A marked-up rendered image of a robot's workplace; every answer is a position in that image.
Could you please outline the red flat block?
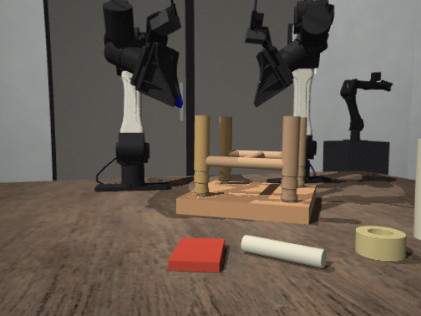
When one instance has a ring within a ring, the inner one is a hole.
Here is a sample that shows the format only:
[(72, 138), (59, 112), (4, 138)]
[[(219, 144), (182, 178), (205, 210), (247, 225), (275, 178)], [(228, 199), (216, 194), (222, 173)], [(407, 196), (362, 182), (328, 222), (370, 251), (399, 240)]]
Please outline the red flat block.
[(170, 271), (220, 272), (225, 239), (182, 237), (168, 260)]

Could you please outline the off-white cylinder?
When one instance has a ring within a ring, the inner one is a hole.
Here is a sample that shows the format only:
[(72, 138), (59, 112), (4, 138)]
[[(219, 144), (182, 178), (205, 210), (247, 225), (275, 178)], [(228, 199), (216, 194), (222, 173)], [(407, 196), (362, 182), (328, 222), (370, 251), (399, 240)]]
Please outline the off-white cylinder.
[(243, 252), (273, 257), (322, 269), (325, 268), (327, 261), (327, 252), (325, 249), (249, 235), (245, 235), (242, 238), (241, 250)]

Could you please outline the white glue bottle with red cap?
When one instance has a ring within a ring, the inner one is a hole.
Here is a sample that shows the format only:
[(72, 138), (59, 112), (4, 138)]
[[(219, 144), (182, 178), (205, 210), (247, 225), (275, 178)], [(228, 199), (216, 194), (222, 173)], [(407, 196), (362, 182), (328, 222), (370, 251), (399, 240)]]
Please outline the white glue bottle with red cap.
[(421, 140), (417, 144), (413, 236), (421, 240)]

